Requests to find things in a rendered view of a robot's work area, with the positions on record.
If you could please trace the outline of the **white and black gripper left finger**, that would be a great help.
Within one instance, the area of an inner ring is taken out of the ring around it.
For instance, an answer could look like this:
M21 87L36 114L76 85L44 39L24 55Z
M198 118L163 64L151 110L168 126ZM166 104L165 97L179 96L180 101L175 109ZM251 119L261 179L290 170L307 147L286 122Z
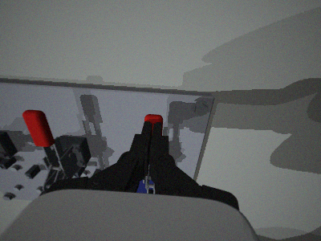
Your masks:
M145 121L141 134L135 134L129 151L122 153L116 164L90 178L68 178L54 182L48 192L64 189L110 190L137 192L140 181L148 176L152 123Z

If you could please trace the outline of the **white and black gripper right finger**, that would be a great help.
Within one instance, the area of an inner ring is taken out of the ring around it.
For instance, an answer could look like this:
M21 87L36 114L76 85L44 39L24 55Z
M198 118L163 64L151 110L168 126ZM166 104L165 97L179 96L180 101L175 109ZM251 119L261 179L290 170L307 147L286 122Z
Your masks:
M149 176L155 183L155 193L213 199L239 210L238 200L233 194L210 186L199 186L176 166L169 154L169 136L161 136L161 123L156 122L153 126L149 154Z

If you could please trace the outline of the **grey fixture plate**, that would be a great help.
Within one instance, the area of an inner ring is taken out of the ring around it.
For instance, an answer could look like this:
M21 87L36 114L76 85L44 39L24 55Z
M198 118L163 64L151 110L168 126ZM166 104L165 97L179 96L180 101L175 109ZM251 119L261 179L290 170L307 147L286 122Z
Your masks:
M193 112L193 105L205 101L204 116ZM0 170L0 191L20 200L36 199L35 190L47 176L41 146L35 146L22 114L26 110L45 113L53 138L86 137L91 159L86 171L114 165L130 150L135 134L141 134L148 114L163 117L162 136L169 136L169 154L176 166L194 179L214 97L205 92L183 92L146 88L122 88L86 84L62 84L0 79L0 131L7 132L18 152L14 165ZM25 172L33 165L41 171L34 179ZM20 191L13 188L20 185Z

